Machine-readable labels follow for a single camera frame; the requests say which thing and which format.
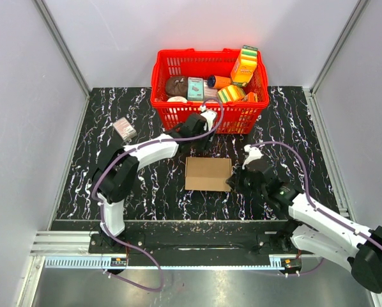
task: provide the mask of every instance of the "brown cardboard sheet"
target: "brown cardboard sheet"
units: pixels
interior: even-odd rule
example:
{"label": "brown cardboard sheet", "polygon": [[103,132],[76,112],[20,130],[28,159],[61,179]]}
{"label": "brown cardboard sheet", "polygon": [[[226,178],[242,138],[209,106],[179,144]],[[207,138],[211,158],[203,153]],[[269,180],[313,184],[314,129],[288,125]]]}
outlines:
{"label": "brown cardboard sheet", "polygon": [[187,157],[185,163],[185,189],[196,191],[230,192],[226,180],[232,174],[228,158]]}

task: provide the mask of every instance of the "red basket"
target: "red basket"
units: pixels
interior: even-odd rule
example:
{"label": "red basket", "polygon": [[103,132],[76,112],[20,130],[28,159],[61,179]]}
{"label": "red basket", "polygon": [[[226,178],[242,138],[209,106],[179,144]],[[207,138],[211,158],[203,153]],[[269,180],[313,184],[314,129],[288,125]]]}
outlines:
{"label": "red basket", "polygon": [[[172,129],[180,122],[185,122],[191,113],[198,112],[202,102],[188,101],[168,102],[165,94],[165,83],[174,75],[200,77],[207,79],[210,75],[229,77],[239,49],[223,51],[161,50],[151,78],[151,104],[158,111],[166,130]],[[257,94],[257,102],[228,102],[224,104],[224,119],[217,133],[248,134],[261,111],[269,104],[268,77],[262,63],[261,54],[257,53],[257,68],[245,93],[253,91]],[[207,108],[218,113],[218,103],[207,103]]]}

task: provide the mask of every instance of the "teal box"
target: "teal box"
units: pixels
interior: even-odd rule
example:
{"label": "teal box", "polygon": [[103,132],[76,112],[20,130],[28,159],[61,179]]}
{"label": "teal box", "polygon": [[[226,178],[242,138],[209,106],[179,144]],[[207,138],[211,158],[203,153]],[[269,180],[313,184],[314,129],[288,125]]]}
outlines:
{"label": "teal box", "polygon": [[188,78],[188,95],[189,101],[204,100],[204,79],[203,78]]}

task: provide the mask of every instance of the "yellow sponge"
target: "yellow sponge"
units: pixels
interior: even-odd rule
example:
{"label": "yellow sponge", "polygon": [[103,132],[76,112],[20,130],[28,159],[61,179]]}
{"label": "yellow sponge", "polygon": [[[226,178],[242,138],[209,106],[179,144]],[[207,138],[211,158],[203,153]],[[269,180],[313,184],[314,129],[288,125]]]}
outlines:
{"label": "yellow sponge", "polygon": [[218,91],[218,97],[222,103],[239,101],[245,97],[245,92],[236,85],[229,85]]}

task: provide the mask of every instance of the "robotic arm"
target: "robotic arm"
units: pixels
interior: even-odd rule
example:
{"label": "robotic arm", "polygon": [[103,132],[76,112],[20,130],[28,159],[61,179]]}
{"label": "robotic arm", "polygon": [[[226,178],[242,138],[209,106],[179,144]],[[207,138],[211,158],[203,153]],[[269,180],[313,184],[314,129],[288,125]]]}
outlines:
{"label": "robotic arm", "polygon": [[199,136],[212,129],[217,113],[212,110],[205,110],[201,114],[191,114],[185,123],[178,124],[172,130],[165,131],[154,140],[136,145],[126,145],[123,148],[110,145],[101,152],[99,161],[92,174],[93,182],[97,182],[105,172],[108,165],[118,155],[131,149],[136,151],[128,154],[114,167],[99,186],[97,196],[103,201],[104,205],[104,223],[100,226],[105,231],[105,225],[113,236],[118,236],[124,229],[123,220],[124,199],[130,194],[137,172],[143,167],[156,161],[172,158],[178,152],[189,150],[191,146],[197,149],[207,149],[213,138],[213,133],[205,138],[199,138],[195,142],[163,141],[168,139],[181,139]]}
{"label": "robotic arm", "polygon": [[283,250],[288,250],[292,244],[300,250],[322,256],[351,272],[354,279],[368,290],[381,293],[382,250],[358,234],[368,233],[382,245],[382,227],[371,230],[313,199],[315,207],[311,206],[301,189],[277,178],[258,148],[247,145],[245,151],[248,155],[242,170],[228,182],[234,189],[263,195],[279,218],[288,219],[273,244]]}
{"label": "robotic arm", "polygon": [[[138,170],[161,159],[174,157],[191,146],[207,149],[213,132],[192,141],[175,140],[209,132],[216,117],[217,113],[212,110],[193,113],[185,123],[165,131],[156,139],[147,141],[147,144],[126,145],[123,148],[111,145],[101,152],[92,179],[99,184],[97,196],[104,206],[104,221],[100,226],[106,234],[116,237],[125,229],[124,199],[130,194]],[[382,250],[359,233],[369,234],[368,238],[382,245],[382,227],[371,230],[340,216],[316,200],[310,199],[310,204],[300,188],[279,180],[258,148],[247,145],[245,151],[247,158],[241,171],[227,183],[234,190],[261,194],[280,219],[287,219],[284,229],[276,234],[271,244],[285,251],[293,245],[322,256],[347,269],[368,290],[381,293]],[[124,152],[130,153],[106,172],[111,161]]]}

